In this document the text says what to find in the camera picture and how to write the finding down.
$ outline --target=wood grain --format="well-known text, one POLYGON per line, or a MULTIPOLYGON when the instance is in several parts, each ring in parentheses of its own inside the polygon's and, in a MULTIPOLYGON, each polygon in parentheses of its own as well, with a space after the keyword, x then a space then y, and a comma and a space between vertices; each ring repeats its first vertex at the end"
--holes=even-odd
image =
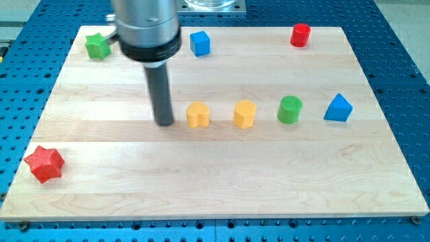
POLYGON ((63 177, 39 184, 22 163, 0 219, 144 220, 424 215, 428 206, 340 28, 313 28, 306 48, 291 28, 183 28, 168 62, 175 123, 158 127, 140 63, 120 54, 89 60, 79 30, 25 155, 57 148, 63 177), (188 35, 205 30, 211 54, 188 35), (346 123, 323 116, 337 93, 346 123), (285 95, 299 122, 276 112, 285 95), (232 123, 234 105, 257 104, 254 127, 232 123), (211 110, 188 128, 193 101, 211 110))

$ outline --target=red star-shaped block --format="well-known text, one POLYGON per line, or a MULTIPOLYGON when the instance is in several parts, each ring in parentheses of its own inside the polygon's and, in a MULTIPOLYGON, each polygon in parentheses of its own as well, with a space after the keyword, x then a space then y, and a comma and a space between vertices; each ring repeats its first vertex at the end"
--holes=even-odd
POLYGON ((38 146, 33 154, 24 158, 33 175, 42 184, 54 177, 61 177, 61 167, 65 160, 56 149, 38 146))

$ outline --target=blue cube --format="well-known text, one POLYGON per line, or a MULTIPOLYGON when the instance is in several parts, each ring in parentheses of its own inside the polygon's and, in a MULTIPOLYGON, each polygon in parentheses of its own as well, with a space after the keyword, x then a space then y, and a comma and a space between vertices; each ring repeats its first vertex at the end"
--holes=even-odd
POLYGON ((330 103, 324 115, 325 120, 346 122, 352 111, 352 105, 338 93, 330 103))
POLYGON ((190 47, 196 56, 210 53, 210 38, 205 31, 200 31, 189 35, 190 47))

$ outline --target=green cylinder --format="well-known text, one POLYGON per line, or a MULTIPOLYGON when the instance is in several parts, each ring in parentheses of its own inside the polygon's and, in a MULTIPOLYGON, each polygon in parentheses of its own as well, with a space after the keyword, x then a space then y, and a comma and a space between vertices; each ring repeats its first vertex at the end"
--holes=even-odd
POLYGON ((298 97, 292 95, 285 96, 281 100, 281 105, 279 105, 277 119, 284 124, 293 124, 297 122, 301 110, 302 101, 298 97))

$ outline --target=red cylinder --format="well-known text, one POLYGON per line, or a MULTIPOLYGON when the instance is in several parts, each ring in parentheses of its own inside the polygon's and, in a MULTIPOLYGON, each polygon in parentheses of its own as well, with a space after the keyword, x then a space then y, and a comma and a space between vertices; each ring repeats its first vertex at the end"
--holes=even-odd
POLYGON ((307 24, 296 24, 293 28, 290 43, 295 47, 303 47, 308 43, 310 27, 307 24))

